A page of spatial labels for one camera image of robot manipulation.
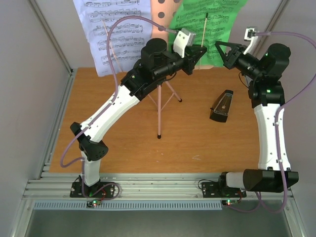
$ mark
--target black and white robotic arm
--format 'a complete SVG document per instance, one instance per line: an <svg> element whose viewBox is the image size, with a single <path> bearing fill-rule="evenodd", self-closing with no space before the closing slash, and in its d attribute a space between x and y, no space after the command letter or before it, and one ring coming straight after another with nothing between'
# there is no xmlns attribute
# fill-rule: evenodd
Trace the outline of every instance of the black and white robotic arm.
<svg viewBox="0 0 316 237"><path fill-rule="evenodd" d="M285 150L283 134L283 111L279 114L279 142L282 159L277 159L277 138L274 116L282 106L284 92L281 83L282 72L289 63L290 50L283 44L272 44L261 60L250 54L258 37L254 27L247 28L245 40L249 46L217 41L217 47L224 66L237 68L252 79L248 95L257 118L260 141L260 158L258 169L247 169L244 172L223 172L219 177L219 187L223 195L235 193L235 189L259 192L282 192L282 179L279 162L282 162L287 178L287 186L298 181L298 173L291 171ZM84 162L84 184L92 187L100 181L99 169L101 158L108 152L102 142L103 136L110 127L130 108L137 105L166 77L183 70L191 75L193 69L206 52L205 47L193 45L195 34L182 29L178 32L173 45L173 52L167 51L167 44L162 39L151 39L141 50L141 59L134 65L118 86L115 102L89 127L93 120L109 103L112 97L89 119L81 124L74 122L72 132L77 135L85 127L89 127L79 138L79 147ZM224 53L220 46L228 46L231 50Z"/></svg>

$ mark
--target metronome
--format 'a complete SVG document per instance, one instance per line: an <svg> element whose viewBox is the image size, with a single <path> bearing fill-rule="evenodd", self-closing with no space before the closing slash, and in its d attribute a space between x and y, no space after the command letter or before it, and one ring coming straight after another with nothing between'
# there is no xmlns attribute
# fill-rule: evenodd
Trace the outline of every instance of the metronome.
<svg viewBox="0 0 316 237"><path fill-rule="evenodd" d="M213 104L209 118L216 122L226 122L232 99L233 91L225 90Z"/></svg>

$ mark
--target black mounting plate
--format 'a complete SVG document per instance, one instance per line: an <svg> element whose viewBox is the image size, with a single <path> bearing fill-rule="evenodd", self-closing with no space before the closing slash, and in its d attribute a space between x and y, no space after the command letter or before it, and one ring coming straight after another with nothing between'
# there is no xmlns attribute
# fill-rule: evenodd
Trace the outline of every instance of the black mounting plate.
<svg viewBox="0 0 316 237"><path fill-rule="evenodd" d="M97 187L95 187L95 190L98 190L99 188L101 188L102 186L106 185L106 184L110 184L111 182L98 182ZM71 191L70 191L70 197L71 198L85 198L82 195L82 188L81 188L81 182L77 181L77 182L73 182L72 186L71 186ZM100 191L97 194L95 194L92 198L113 198L114 192L115 192L115 186L114 185L108 185L106 186L104 189L105 191L105 197L104 197L104 192Z"/></svg>
<svg viewBox="0 0 316 237"><path fill-rule="evenodd" d="M202 193L203 198L239 198L238 193L233 193L229 195L222 195L219 189L218 182L202 182ZM245 198L247 196L246 192L241 192L241 196Z"/></svg>

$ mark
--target sheet music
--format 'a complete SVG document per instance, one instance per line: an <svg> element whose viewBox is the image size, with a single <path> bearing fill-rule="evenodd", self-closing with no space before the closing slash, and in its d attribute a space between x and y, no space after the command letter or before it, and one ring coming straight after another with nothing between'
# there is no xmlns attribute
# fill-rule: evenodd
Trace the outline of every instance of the sheet music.
<svg viewBox="0 0 316 237"><path fill-rule="evenodd" d="M112 74L106 53L107 34L112 25L125 16L143 16L151 19L149 0L74 0L98 76ZM132 69L140 59L140 50L151 38L152 25L141 20L125 20L111 34L113 50L124 72ZM110 47L115 72L120 72Z"/></svg>
<svg viewBox="0 0 316 237"><path fill-rule="evenodd" d="M184 27L194 31L197 34L194 44L201 45L205 15L208 13L203 42L207 52L202 57L202 65L223 66L215 42L228 41L235 18L246 2L247 0L183 0L169 27ZM169 34L169 43L173 41L174 36Z"/></svg>

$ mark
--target wall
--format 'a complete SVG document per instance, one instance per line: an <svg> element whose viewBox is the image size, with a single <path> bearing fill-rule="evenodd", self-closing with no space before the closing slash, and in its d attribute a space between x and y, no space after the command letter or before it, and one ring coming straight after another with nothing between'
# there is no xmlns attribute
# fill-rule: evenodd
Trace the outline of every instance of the wall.
<svg viewBox="0 0 316 237"><path fill-rule="evenodd" d="M316 40L315 0L291 0L273 31L292 31ZM295 37L269 37L261 54L274 42L291 49L290 64L281 79L285 98L289 100L314 76L316 50L302 39ZM285 144L292 170L298 171L299 183L293 193L308 236L316 233L316 85L294 101L284 114Z"/></svg>
<svg viewBox="0 0 316 237"><path fill-rule="evenodd" d="M72 68L94 67L90 47L84 36L73 1L36 0L36 2L70 66ZM280 0L248 0L236 18L230 42L243 43L247 26L257 26L260 30L264 30L279 2Z"/></svg>
<svg viewBox="0 0 316 237"><path fill-rule="evenodd" d="M10 233L28 179L39 174L67 71L28 1L0 7L0 236Z"/></svg>

